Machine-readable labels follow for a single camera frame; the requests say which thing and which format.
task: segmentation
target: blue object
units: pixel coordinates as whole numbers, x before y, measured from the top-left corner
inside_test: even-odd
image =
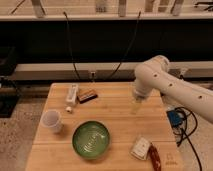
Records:
[[[167,111],[167,117],[169,118],[172,127],[177,127],[183,122],[183,120],[175,110]]]

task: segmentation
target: bowl rim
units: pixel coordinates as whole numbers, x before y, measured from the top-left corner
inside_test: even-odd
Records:
[[[95,123],[95,124],[98,124],[98,125],[102,126],[102,127],[104,128],[104,130],[106,131],[106,134],[107,134],[107,137],[108,137],[108,143],[107,143],[107,145],[106,145],[104,151],[103,151],[101,154],[99,154],[98,156],[94,156],[94,157],[83,156],[82,154],[80,154],[79,151],[78,151],[77,148],[76,148],[76,143],[74,143],[74,142],[75,142],[75,141],[74,141],[74,138],[75,138],[75,136],[76,136],[78,130],[79,130],[82,126],[84,126],[84,125],[86,125],[86,124],[89,124],[89,123]],[[109,144],[110,144],[110,140],[111,140],[111,138],[110,138],[110,133],[109,133],[107,127],[106,127],[103,123],[101,123],[100,121],[91,120],[91,121],[86,121],[86,122],[81,123],[81,124],[75,129],[74,134],[73,134],[73,136],[72,136],[72,146],[73,146],[73,148],[74,148],[74,151],[75,151],[80,157],[82,157],[82,158],[84,158],[84,159],[87,159],[87,160],[94,160],[94,159],[100,158],[100,157],[107,151],[107,149],[108,149],[108,147],[109,147]]]

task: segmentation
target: white container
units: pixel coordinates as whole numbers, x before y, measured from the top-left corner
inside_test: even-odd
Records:
[[[41,125],[53,133],[59,133],[62,128],[61,115],[57,110],[47,110],[41,116]]]

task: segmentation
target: red object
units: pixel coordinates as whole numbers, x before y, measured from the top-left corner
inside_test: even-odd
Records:
[[[157,148],[155,146],[153,146],[153,145],[150,146],[149,155],[151,157],[152,166],[153,166],[154,170],[161,171],[160,157],[159,157]]]

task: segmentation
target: cylindrical object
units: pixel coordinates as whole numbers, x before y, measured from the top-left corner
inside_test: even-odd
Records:
[[[118,15],[119,17],[126,16],[126,0],[119,0]]]
[[[107,0],[95,0],[96,12],[107,12]]]
[[[41,124],[49,128],[53,133],[59,133],[62,128],[60,112],[57,110],[47,110],[41,116]]]

